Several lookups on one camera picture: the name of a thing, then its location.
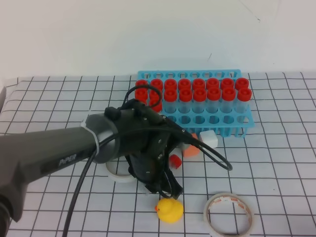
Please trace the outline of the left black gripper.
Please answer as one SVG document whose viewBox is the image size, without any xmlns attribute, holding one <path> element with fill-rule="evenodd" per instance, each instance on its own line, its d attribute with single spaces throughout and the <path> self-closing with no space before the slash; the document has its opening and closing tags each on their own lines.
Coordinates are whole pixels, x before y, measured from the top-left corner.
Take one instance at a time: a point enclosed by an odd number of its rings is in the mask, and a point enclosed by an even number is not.
<svg viewBox="0 0 316 237">
<path fill-rule="evenodd" d="M 107 107 L 111 137 L 104 140 L 104 162 L 126 157 L 130 174 L 153 194 L 178 199 L 183 187 L 169 167 L 169 154 L 184 141 L 184 130 L 132 99 L 119 108 Z"/>
</svg>

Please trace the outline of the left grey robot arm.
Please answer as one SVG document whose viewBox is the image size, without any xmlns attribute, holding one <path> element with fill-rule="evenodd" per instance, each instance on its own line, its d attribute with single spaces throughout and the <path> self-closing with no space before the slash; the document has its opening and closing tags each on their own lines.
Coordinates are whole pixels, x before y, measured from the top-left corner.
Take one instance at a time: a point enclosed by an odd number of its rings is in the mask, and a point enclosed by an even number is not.
<svg viewBox="0 0 316 237">
<path fill-rule="evenodd" d="M 107 163 L 126 157 L 129 172 L 151 193 L 178 198 L 183 189 L 169 168 L 180 127 L 142 102 L 87 116 L 83 125 L 3 136 L 0 139 L 0 234 L 22 217 L 27 186 L 88 158 Z"/>
</svg>

